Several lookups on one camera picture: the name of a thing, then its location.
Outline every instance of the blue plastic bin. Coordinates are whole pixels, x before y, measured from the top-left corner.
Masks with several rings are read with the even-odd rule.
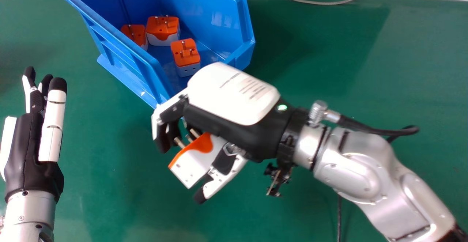
[[[120,32],[124,24],[143,24],[149,16],[169,14],[181,22],[181,39],[193,38],[202,67],[222,61],[246,68],[255,39],[247,0],[66,0],[81,14],[105,69],[151,107],[187,86],[179,77],[170,47],[148,52]]]

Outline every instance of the robotic arm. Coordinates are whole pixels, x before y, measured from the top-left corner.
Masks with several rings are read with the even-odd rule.
[[[265,171],[272,179],[267,195],[281,196],[281,184],[300,166],[356,204],[388,241],[468,242],[443,202],[393,153],[390,143],[418,132],[415,126],[374,129],[321,101],[310,111],[293,107],[273,86],[223,63],[199,70],[151,119],[159,150],[182,149],[171,171],[187,188],[204,180],[194,196],[198,203],[224,187],[248,160],[276,159],[278,167],[269,164]],[[322,120],[340,127],[331,129]]]
[[[22,76],[26,114],[7,117],[0,149],[7,210],[0,241],[53,242],[55,205],[64,176],[57,164],[62,142],[67,83],[46,75],[35,85],[35,71]]]

